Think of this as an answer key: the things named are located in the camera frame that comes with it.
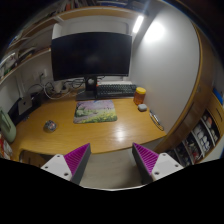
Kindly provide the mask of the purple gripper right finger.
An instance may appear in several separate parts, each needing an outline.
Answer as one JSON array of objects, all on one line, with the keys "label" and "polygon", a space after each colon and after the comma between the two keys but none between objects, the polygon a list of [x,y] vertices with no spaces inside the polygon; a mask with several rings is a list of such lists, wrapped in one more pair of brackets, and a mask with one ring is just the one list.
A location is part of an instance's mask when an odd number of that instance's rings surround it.
[{"label": "purple gripper right finger", "polygon": [[132,154],[139,169],[142,184],[149,184],[182,169],[182,166],[167,153],[157,154],[139,145],[132,144]]}]

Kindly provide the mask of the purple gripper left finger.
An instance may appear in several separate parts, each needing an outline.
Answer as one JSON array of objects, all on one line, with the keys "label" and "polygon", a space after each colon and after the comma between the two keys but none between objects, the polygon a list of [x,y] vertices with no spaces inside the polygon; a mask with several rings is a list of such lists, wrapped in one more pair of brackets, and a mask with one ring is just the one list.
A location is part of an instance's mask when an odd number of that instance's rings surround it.
[{"label": "purple gripper left finger", "polygon": [[87,143],[66,155],[56,154],[42,169],[79,185],[90,155],[91,147]]}]

